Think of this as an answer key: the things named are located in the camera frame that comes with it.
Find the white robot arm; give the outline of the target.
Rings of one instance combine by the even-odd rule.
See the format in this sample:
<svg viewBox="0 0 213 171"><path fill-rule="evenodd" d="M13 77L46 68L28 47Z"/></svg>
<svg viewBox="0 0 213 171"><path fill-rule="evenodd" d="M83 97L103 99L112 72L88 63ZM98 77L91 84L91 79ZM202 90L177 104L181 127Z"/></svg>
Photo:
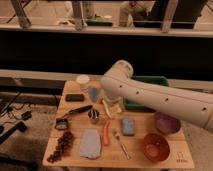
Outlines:
<svg viewBox="0 0 213 171"><path fill-rule="evenodd" d="M133 67L118 60L102 76L100 85L108 101L120 97L213 132L213 95L132 79Z"/></svg>

